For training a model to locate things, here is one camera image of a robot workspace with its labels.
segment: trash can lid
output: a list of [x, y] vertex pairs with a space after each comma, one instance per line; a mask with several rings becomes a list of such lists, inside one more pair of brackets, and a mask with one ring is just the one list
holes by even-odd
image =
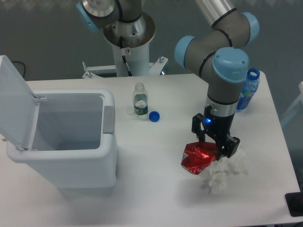
[[31, 149], [39, 101], [7, 56], [0, 56], [0, 133], [19, 150]]

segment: bottle cap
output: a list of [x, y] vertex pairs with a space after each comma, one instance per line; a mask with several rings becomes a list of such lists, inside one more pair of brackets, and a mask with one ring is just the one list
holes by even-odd
[[247, 72], [247, 78], [251, 80], [257, 80], [260, 77], [260, 71], [256, 68], [251, 68]]
[[157, 122], [160, 119], [160, 114], [157, 111], [152, 111], [149, 118], [151, 122]]

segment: black rubber band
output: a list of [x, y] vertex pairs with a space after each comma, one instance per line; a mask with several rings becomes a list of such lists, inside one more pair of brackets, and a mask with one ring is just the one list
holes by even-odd
[[224, 13], [213, 23], [212, 28], [214, 28], [216, 26], [216, 24], [218, 24], [224, 17], [226, 17], [227, 15], [231, 14], [233, 11], [236, 11], [236, 10], [237, 10], [237, 8], [233, 8], [233, 9], [229, 10], [227, 13]]
[[133, 23], [133, 22], [139, 20], [139, 18], [141, 16], [142, 16], [142, 13], [140, 13], [140, 15], [137, 18], [133, 19], [133, 20], [121, 20], [121, 19], [119, 19], [119, 21], [122, 22], [122, 23]]
[[205, 63], [207, 62], [207, 60], [208, 60], [211, 56], [214, 55], [214, 53], [216, 53], [216, 51], [211, 52], [209, 55], [207, 55], [206, 58], [204, 58], [204, 60], [203, 60], [203, 62], [202, 62], [202, 64], [201, 64], [201, 66], [200, 66], [200, 69], [199, 69], [199, 77], [201, 77], [202, 69], [203, 69]]
[[122, 18], [122, 16], [123, 16], [123, 12], [122, 12], [122, 7], [121, 7], [121, 4], [120, 4], [119, 0], [115, 0], [115, 2], [116, 2], [116, 4], [117, 4], [117, 6], [118, 6], [119, 15], [120, 15], [120, 17], [119, 17], [119, 18]]
[[212, 100], [213, 102], [217, 103], [217, 104], [221, 104], [221, 105], [232, 105], [232, 104], [235, 104], [238, 100], [234, 101], [234, 102], [230, 102], [230, 103], [223, 103], [223, 102], [220, 102], [220, 101], [217, 101], [217, 100], [214, 100], [213, 98], [211, 98], [209, 96], [209, 94], [207, 93], [207, 96], [209, 97], [210, 100]]
[[222, 32], [223, 35], [225, 35], [225, 37], [227, 38], [229, 46], [232, 47], [232, 39], [230, 38], [230, 36], [224, 30], [218, 28], [218, 29], [215, 29], [215, 31]]

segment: plastic bottle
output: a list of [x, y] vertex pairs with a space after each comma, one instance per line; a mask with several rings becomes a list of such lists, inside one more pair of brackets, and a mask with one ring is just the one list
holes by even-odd
[[244, 80], [240, 99], [237, 105], [237, 111], [243, 111], [250, 102], [253, 95], [256, 93], [260, 82], [260, 71], [256, 68], [251, 68], [247, 72], [247, 77]]
[[148, 112], [147, 91], [145, 90], [144, 84], [141, 82], [136, 83], [133, 92], [133, 103], [134, 103], [134, 112], [137, 115], [144, 116], [147, 114]]

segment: metal cylinder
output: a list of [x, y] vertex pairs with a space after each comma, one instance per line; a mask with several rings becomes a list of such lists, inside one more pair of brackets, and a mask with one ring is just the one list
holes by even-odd
[[115, 8], [115, 0], [83, 0], [87, 12], [95, 17], [106, 17]]
[[235, 6], [229, 0], [195, 0], [210, 25]]

